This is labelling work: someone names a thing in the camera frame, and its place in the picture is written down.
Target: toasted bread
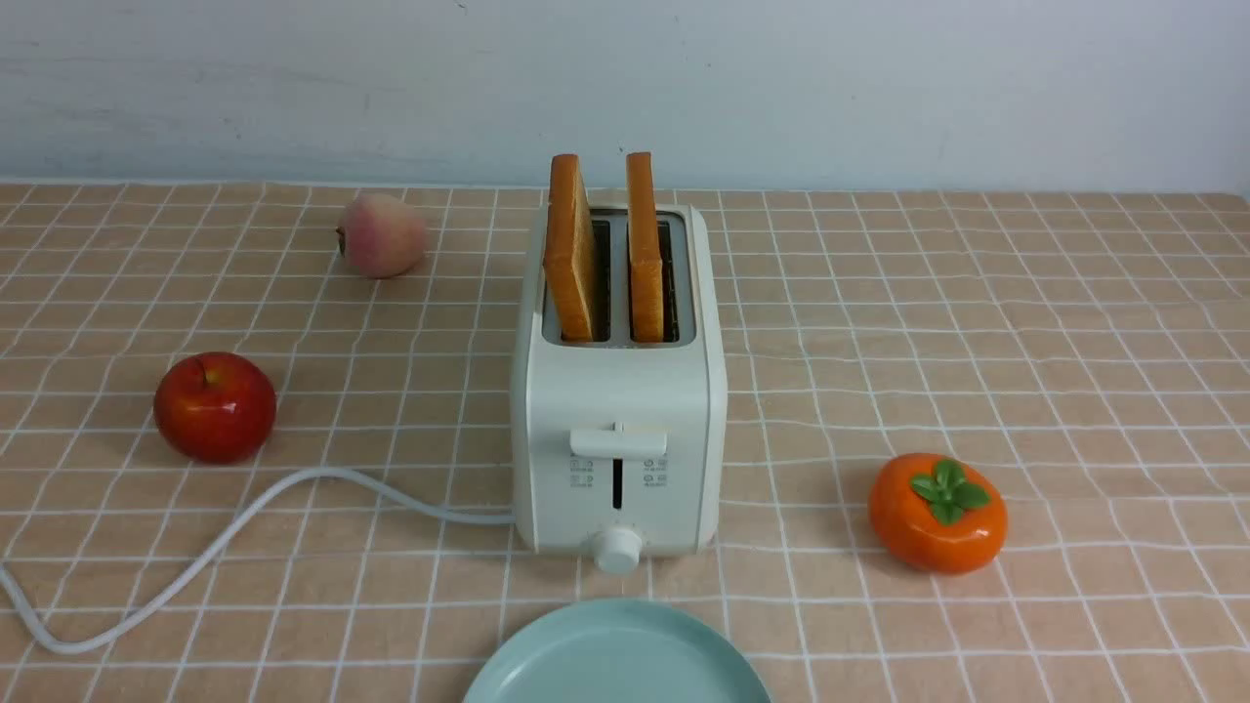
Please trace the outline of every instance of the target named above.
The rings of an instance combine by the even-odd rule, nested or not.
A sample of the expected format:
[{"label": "toasted bread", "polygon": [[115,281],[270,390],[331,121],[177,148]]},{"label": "toasted bread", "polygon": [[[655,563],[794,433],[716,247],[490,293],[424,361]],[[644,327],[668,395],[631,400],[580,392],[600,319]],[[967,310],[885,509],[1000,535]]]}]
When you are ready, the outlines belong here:
[{"label": "toasted bread", "polygon": [[629,183],[630,321],[635,341],[664,341],[664,258],[655,218],[651,154],[625,158]]},{"label": "toasted bread", "polygon": [[599,300],[606,288],[590,223],[590,204],[576,154],[551,159],[546,246],[542,254],[556,315],[565,341],[595,340]]}]

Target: light blue plate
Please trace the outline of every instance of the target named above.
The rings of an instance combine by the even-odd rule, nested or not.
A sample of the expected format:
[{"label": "light blue plate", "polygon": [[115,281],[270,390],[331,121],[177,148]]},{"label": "light blue plate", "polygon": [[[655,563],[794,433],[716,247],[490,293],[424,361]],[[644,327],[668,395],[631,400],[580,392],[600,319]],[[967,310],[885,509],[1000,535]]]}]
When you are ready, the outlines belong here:
[{"label": "light blue plate", "polygon": [[486,662],[464,703],[771,703],[750,662],[675,608],[584,600],[521,628]]}]

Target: toaster lever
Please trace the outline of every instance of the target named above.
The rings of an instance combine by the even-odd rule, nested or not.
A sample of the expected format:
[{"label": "toaster lever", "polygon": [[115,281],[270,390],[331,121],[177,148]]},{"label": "toaster lever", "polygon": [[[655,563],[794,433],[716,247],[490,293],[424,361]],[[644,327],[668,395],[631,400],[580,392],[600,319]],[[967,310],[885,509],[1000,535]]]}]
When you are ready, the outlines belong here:
[{"label": "toaster lever", "polygon": [[614,429],[571,430],[569,447],[579,457],[654,459],[668,452],[669,435],[662,432],[630,430],[616,423]]}]

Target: peach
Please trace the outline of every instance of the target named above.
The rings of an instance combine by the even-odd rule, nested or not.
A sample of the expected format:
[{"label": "peach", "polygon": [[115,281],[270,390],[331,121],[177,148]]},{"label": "peach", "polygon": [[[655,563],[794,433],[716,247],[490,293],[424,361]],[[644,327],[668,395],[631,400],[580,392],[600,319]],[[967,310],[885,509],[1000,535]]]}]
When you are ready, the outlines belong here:
[{"label": "peach", "polygon": [[420,213],[385,193],[362,193],[339,218],[339,253],[365,278],[400,275],[421,261],[426,225]]}]

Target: green leaf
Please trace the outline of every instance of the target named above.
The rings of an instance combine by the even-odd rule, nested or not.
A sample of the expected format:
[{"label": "green leaf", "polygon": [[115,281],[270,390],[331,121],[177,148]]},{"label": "green leaf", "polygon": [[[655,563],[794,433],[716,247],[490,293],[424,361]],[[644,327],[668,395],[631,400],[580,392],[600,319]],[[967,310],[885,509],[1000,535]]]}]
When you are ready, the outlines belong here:
[{"label": "green leaf", "polygon": [[975,483],[964,482],[955,487],[955,504],[965,510],[975,510],[990,504],[990,494]]},{"label": "green leaf", "polygon": [[941,488],[938,487],[938,482],[928,474],[916,474],[911,478],[911,490],[915,490],[921,498],[930,503],[936,503],[942,499]]},{"label": "green leaf", "polygon": [[964,517],[964,509],[954,503],[934,503],[929,508],[938,522],[944,525],[952,525]]},{"label": "green leaf", "polygon": [[934,478],[942,488],[955,488],[964,483],[964,467],[954,459],[942,459],[934,465]]}]

